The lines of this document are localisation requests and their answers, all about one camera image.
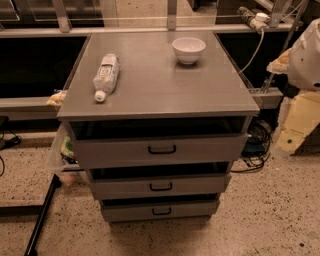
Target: cabinet top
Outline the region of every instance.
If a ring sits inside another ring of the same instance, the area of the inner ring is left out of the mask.
[[[172,42],[196,37],[207,47],[193,65],[178,62]],[[94,99],[93,78],[103,56],[120,57],[115,91]],[[93,34],[58,113],[59,120],[254,115],[251,94],[211,31]]]

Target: speckled floor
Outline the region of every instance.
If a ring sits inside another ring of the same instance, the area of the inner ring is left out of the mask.
[[[0,205],[41,204],[53,131],[21,132],[22,143],[0,152]],[[319,147],[273,158],[254,174],[233,174],[218,211],[208,218],[111,224],[85,183],[56,191],[37,251],[72,255],[320,255]],[[233,169],[242,168],[235,163]],[[23,255],[36,217],[0,219],[0,255]]]

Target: small bowl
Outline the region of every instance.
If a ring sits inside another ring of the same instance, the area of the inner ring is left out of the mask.
[[[202,55],[206,44],[198,38],[182,37],[173,41],[173,51],[183,64],[193,64]]]

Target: plastic bottle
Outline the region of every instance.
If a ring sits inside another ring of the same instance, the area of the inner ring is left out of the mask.
[[[120,71],[120,60],[115,54],[106,54],[98,69],[97,75],[93,78],[96,89],[94,98],[98,102],[103,102],[108,94],[111,94],[117,84]]]

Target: white cable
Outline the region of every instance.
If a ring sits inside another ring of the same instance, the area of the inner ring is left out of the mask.
[[[251,57],[251,59],[249,60],[248,64],[247,64],[243,69],[241,69],[238,74],[241,74],[247,67],[249,67],[249,65],[250,65],[251,62],[253,61],[254,57],[256,56],[257,52],[259,51],[259,48],[260,48],[260,46],[261,46],[261,44],[262,44],[262,41],[263,41],[263,38],[264,38],[264,30],[262,29],[262,30],[261,30],[260,42],[259,42],[259,44],[258,44],[258,46],[257,46],[256,51],[255,51],[254,54],[252,55],[252,57]]]

